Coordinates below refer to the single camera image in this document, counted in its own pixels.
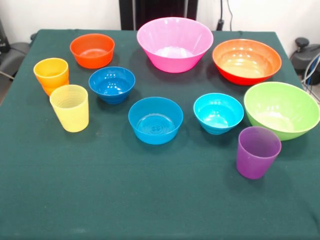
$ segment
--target purple cup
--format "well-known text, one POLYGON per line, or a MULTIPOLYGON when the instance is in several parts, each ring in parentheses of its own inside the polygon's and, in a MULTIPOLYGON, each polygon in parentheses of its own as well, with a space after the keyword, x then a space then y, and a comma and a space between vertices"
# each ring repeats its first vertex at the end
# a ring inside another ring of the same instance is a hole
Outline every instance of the purple cup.
POLYGON ((236 168, 248 179, 259 179, 268 171, 281 151, 281 141, 272 131, 247 127, 239 134, 236 168))

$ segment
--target orange bowl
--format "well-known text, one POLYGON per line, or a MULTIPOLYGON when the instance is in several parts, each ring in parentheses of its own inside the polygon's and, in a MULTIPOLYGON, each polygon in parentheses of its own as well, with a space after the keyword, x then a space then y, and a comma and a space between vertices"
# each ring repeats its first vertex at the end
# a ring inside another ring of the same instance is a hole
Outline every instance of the orange bowl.
POLYGON ((87 69, 99 69, 108 65, 114 49, 114 40, 100 33, 79 36, 70 44, 70 51, 76 62, 87 69))
POLYGON ((254 85, 272 77, 281 68, 281 57, 270 46, 250 39, 220 43, 212 52, 219 72, 238 85, 254 85))

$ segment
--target white wall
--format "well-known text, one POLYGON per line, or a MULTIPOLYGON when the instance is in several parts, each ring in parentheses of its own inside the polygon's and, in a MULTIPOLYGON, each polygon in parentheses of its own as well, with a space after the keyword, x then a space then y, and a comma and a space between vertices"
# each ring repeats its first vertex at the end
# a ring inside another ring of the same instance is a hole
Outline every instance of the white wall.
MULTIPOLYGON (((275 31, 288 55, 304 36, 320 43, 320 0, 229 0, 234 31, 275 31)), ((120 30, 119 0, 0 0, 0 18, 10 43, 30 41, 39 29, 120 30)), ((220 0, 198 0, 197 20, 215 30, 220 0)), ((223 30, 230 14, 223 0, 223 30)))
POLYGON ((40 29, 121 29, 119 0, 0 0, 0 18, 10 43, 40 29))
MULTIPOLYGON (((295 39, 306 37, 320 44, 320 0, 229 0, 233 31, 273 31, 285 52, 295 49, 295 39)), ((230 14, 223 0, 223 30, 229 30, 230 14)), ((197 20, 215 30, 220 0, 198 0, 197 20)))

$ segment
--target yellow cup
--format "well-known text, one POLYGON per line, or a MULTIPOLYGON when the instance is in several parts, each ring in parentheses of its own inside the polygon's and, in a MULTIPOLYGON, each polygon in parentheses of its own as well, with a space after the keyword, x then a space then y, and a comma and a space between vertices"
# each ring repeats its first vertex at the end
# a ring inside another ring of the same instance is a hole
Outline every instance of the yellow cup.
POLYGON ((72 133, 89 124, 88 92, 79 85, 64 85, 50 95, 50 103, 62 127, 72 133))

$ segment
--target bowl rim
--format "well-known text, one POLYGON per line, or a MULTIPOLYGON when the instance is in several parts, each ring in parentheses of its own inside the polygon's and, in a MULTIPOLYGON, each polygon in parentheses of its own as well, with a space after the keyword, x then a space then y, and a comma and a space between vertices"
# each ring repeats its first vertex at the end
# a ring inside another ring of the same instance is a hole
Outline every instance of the bowl rim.
POLYGON ((264 78, 268 79, 268 78, 272 77, 273 75, 275 75, 275 74, 280 70, 280 68, 282 67, 282 59, 281 59, 281 56, 279 55, 279 53, 278 53, 276 50, 274 50, 271 46, 269 46, 269 45, 267 45, 267 44, 265 44, 265 43, 263 43, 263 42, 260 42, 260 41, 257 41, 257 40, 252 40, 252 39, 247 39, 247 38, 229 39, 229 40, 226 40, 226 41, 223 41, 223 42, 219 43, 217 46, 215 46, 215 47, 213 48, 213 51, 212 51, 212 59, 213 59, 214 64, 215 64, 217 67, 219 67, 220 69, 222 69, 223 71, 225 71, 226 73, 228 73, 228 74, 230 74, 230 75, 233 75, 233 76, 236 76, 236 77, 238 77, 238 78, 251 79, 251 80, 253 80, 253 79, 264 79, 264 78), (270 74, 268 74, 268 75, 264 75, 264 76, 262 76, 262 77, 240 76, 240 75, 233 74, 233 73, 230 73, 230 72, 224 70, 223 68, 220 67, 219 64, 217 64, 217 61, 216 61, 216 59, 215 59, 215 51, 217 51, 217 49, 218 49, 219 47, 221 47, 221 45, 226 44, 226 43, 230 43, 230 42, 234 42, 234 41, 254 42, 254 43, 257 43, 257 44, 260 44, 260 45, 263 45, 263 46, 267 47, 268 49, 271 50, 271 52, 274 52, 275 55, 277 56, 277 58, 280 60, 279 66, 276 68, 276 70, 272 71, 272 73, 270 73, 270 74))
POLYGON ((137 131, 137 132, 139 132, 139 133, 141 133, 141 134, 144 134, 144 135, 148 135, 148 136, 161 136, 161 135, 154 135, 154 134, 145 133, 145 132, 143 132, 143 131, 138 130, 138 129, 136 128, 136 126, 133 125, 133 123, 131 122, 131 119, 130 119, 130 113, 131 113, 131 111, 132 111, 132 108, 133 108, 135 105, 137 105, 138 103, 140 103, 140 102, 142 102, 142 101, 145 101, 145 100, 149 100, 149 99, 164 99, 164 100, 169 100, 169 101, 172 102, 174 105, 176 105, 176 106, 178 107, 178 109, 180 110, 180 112, 181 112, 182 117, 181 117, 180 123, 179 123, 173 130, 171 130, 171 131, 169 131, 169 132, 166 132, 166 133, 163 134, 163 135, 171 134, 171 133, 173 133, 174 131, 176 131, 177 129, 179 129, 179 128, 181 127, 181 125, 182 125, 182 123, 183 123, 183 121, 184 121, 184 111, 182 110, 182 108, 179 106, 178 103, 176 103, 175 101, 173 101, 173 100, 171 100, 171 99, 169 99, 169 98, 162 97, 162 96, 149 96, 149 97, 145 97, 145 98, 142 98, 142 99, 136 101, 136 102, 130 107, 130 110, 129 110, 129 112, 128 112, 128 120, 129 120, 129 123, 130 123, 131 127, 132 127, 135 131, 137 131))
POLYGON ((98 95, 101 95, 101 96, 106 96, 106 97, 115 97, 115 96, 121 96, 121 95, 123 95, 123 94, 126 94, 126 93, 130 92, 130 91, 134 88, 135 84, 136 84, 136 77, 135 77, 135 75, 133 74, 133 72, 130 71, 129 69, 127 69, 127 68, 125 68, 125 67, 121 67, 121 66, 106 66, 106 67, 100 68, 99 70, 96 70, 94 73, 92 73, 91 76, 89 77, 89 80, 88 80, 88 85, 89 85, 90 89, 91 89, 94 93, 96 93, 96 94, 98 94, 98 95), (127 71, 128 73, 130 73, 130 74, 133 76, 133 84, 132 84, 132 86, 131 86, 128 90, 126 90, 126 91, 124 91, 124 92, 122 92, 122 93, 118 93, 118 94, 103 94, 103 93, 101 93, 101 92, 98 92, 98 91, 94 90, 94 89, 92 88, 91 84, 90 84, 91 78, 92 78, 93 75, 96 74, 97 72, 103 71, 103 70, 105 70, 105 69, 124 69, 125 71, 127 71))
POLYGON ((203 23, 201 23, 199 21, 196 21, 196 20, 193 20, 193 19, 190 19, 190 18, 178 17, 178 16, 168 16, 168 17, 160 17, 160 18, 148 21, 145 24, 143 24, 139 28, 137 33, 136 33, 136 40, 138 41, 139 45, 142 47, 143 50, 147 51, 148 53, 150 53, 152 55, 155 55, 155 56, 158 56, 158 57, 164 58, 164 59, 179 60, 179 59, 191 59, 191 58, 194 58, 194 57, 198 57, 198 56, 204 55, 212 47, 212 44, 214 43, 214 35, 213 35, 212 31, 206 25, 204 25, 203 23), (151 24, 153 22, 162 21, 164 19, 181 19, 183 21, 196 22, 197 24, 203 26, 208 32, 211 33, 210 34, 210 42, 211 42, 210 45, 204 51, 201 51, 198 54, 195 54, 195 55, 192 55, 192 56, 188 56, 188 57, 181 57, 181 58, 160 56, 160 55, 155 54, 154 52, 149 51, 148 49, 144 48, 143 45, 141 44, 141 42, 139 41, 139 35, 141 34, 142 29, 145 28, 147 25, 149 25, 149 24, 151 24))
POLYGON ((72 40, 72 42, 70 43, 69 45, 69 49, 70 49, 70 52, 74 55, 74 56, 77 56, 77 57, 80 57, 80 58, 85 58, 85 59, 96 59, 96 58, 101 58, 101 57, 104 57, 106 55, 108 55, 109 53, 111 53, 112 51, 114 51, 115 49, 115 41, 108 35, 105 35, 105 34, 102 34, 102 33, 87 33, 87 34, 83 34, 83 35, 80 35, 78 37, 76 37, 75 39, 72 40), (103 37, 106 37, 108 39, 110 39, 113 43, 113 46, 111 48, 110 51, 107 51, 106 53, 102 54, 102 55, 99 55, 98 57, 97 56, 81 56, 79 54, 76 54, 73 50, 72 50, 72 45, 75 43, 75 41, 78 41, 79 39, 82 39, 84 37, 87 37, 87 36, 93 36, 93 35, 99 35, 99 36, 103 36, 103 37))
POLYGON ((244 119, 244 116, 245 116, 245 110, 244 110, 244 107, 242 106, 242 104, 237 100, 235 99, 233 96, 230 96, 228 94, 225 94, 225 93, 220 93, 220 92, 210 92, 210 93, 207 93, 207 94, 204 94, 204 95, 201 95, 200 97, 198 97, 195 101, 194 101, 194 104, 193 104, 193 113, 195 115, 195 117, 198 119, 198 121, 200 121, 201 123, 203 123, 204 125, 206 126, 209 126, 209 127, 212 127, 212 128, 216 128, 216 129, 231 129, 231 128, 234 128, 235 126, 237 126, 243 119, 244 119), (239 118, 238 121, 235 122, 235 124, 231 125, 231 126, 226 126, 226 127, 215 127, 215 126, 210 126, 209 124, 205 123, 204 121, 202 121, 197 113, 196 113, 196 103, 199 99, 201 99, 202 97, 204 96, 207 96, 207 95, 223 95, 223 96, 227 96, 228 98, 232 99, 232 100, 235 100, 240 106, 241 106, 241 109, 242 109, 242 115, 241 117, 239 118))
POLYGON ((250 115, 255 121, 257 121, 259 124, 261 124, 262 126, 265 126, 271 130, 274 130, 274 131, 277 131, 277 132, 280 132, 280 133, 285 133, 285 134, 300 134, 300 133, 305 133, 305 132, 308 132, 310 131, 311 129, 313 129, 315 126, 318 125, 319 121, 320 121, 320 107, 317 103, 317 101, 311 96, 309 95, 308 93, 306 93, 306 91, 304 91, 303 89, 297 87, 297 86, 294 86, 292 84, 289 84, 289 83, 286 83, 286 82, 280 82, 280 81, 267 81, 267 82, 262 82, 262 83, 258 83, 256 85, 253 85, 252 87, 250 87, 244 94, 244 97, 243 97, 243 102, 244 102, 244 107, 245 107, 245 110, 247 112, 247 115, 250 115), (270 127, 268 126, 268 124, 264 124, 264 123, 261 123, 260 121, 258 121, 254 115, 251 113, 250 110, 248 110, 247 108, 247 96, 248 96, 248 93, 252 91, 252 89, 254 88, 257 88, 258 86, 260 85, 284 85, 284 86, 287 86, 289 88, 293 88, 293 89, 297 89, 298 91, 300 92, 303 92, 303 94, 307 95, 312 101, 313 103, 317 106, 317 113, 318 113, 318 118, 317 120, 315 121, 315 124, 313 124, 311 127, 308 127, 304 130, 299 130, 299 131, 285 131, 283 129, 278 129, 278 128, 274 128, 274 127, 270 127))

